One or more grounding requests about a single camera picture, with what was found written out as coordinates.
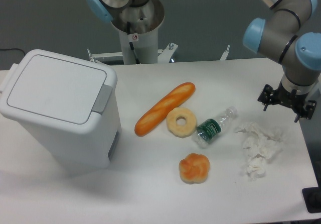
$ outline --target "donut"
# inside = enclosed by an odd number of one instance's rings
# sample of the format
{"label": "donut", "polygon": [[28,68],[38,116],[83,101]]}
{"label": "donut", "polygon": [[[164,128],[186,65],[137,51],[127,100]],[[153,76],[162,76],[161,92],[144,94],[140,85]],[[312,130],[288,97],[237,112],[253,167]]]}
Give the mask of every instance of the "donut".
{"label": "donut", "polygon": [[193,184],[202,183],[207,179],[210,170],[210,161],[205,155],[189,154],[179,164],[182,181]]}
{"label": "donut", "polygon": [[[177,120],[185,119],[184,125],[179,125]],[[166,117],[167,128],[174,135],[184,138],[190,136],[196,128],[196,117],[192,111],[185,107],[176,107]]]}

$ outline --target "metal bracket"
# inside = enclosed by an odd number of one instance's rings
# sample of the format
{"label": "metal bracket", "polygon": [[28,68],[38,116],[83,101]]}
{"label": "metal bracket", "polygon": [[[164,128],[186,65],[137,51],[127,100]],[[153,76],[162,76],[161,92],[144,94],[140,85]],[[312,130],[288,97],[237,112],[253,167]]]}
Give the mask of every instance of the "metal bracket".
{"label": "metal bracket", "polygon": [[[158,63],[169,63],[175,62],[173,58],[173,54],[177,50],[178,45],[174,43],[169,43],[167,47],[162,50],[158,50]],[[90,50],[87,49],[88,58],[91,62],[112,62],[112,61],[121,61],[122,60],[122,52],[112,52],[112,53],[99,53],[99,54],[91,54]]]}

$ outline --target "baguette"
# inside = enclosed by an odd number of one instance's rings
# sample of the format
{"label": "baguette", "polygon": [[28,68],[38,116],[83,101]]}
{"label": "baguette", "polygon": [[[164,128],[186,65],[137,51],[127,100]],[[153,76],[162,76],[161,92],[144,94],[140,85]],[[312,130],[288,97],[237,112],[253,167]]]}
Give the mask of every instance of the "baguette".
{"label": "baguette", "polygon": [[195,85],[191,82],[182,83],[174,88],[138,120],[135,133],[140,137],[148,134],[166,118],[170,111],[190,98],[194,91]]}

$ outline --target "black cable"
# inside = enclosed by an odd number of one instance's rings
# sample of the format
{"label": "black cable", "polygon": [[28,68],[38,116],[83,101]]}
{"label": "black cable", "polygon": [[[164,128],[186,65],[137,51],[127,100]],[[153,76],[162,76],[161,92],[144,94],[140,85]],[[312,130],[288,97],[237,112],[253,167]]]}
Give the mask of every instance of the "black cable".
{"label": "black cable", "polygon": [[[127,34],[129,35],[130,34],[130,22],[127,22]],[[136,61],[136,64],[140,64],[140,61],[138,59],[138,56],[136,54],[136,51],[135,51],[135,48],[134,48],[134,45],[132,42],[129,42],[129,46],[134,54],[134,58],[135,58],[135,61]]]}
{"label": "black cable", "polygon": [[0,48],[0,51],[12,51],[12,50],[21,51],[24,54],[24,56],[26,55],[25,51],[20,48]]}

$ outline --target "gray floor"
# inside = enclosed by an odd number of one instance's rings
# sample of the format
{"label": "gray floor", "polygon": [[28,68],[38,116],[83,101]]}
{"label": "gray floor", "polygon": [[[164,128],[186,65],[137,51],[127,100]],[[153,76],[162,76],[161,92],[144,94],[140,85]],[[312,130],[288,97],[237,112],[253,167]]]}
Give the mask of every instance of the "gray floor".
{"label": "gray floor", "polygon": [[[166,14],[159,48],[178,44],[176,61],[218,60],[227,45],[231,45],[228,59],[262,57],[242,45],[248,24],[272,14],[261,0],[160,1]],[[321,32],[320,9],[298,35]],[[94,17],[85,0],[0,0],[0,48],[44,49],[82,59],[88,59],[87,48],[92,53],[120,52],[117,33]],[[0,52],[0,70],[22,57],[19,51]],[[321,160],[320,118],[317,107],[312,120],[300,122],[313,163]]]}

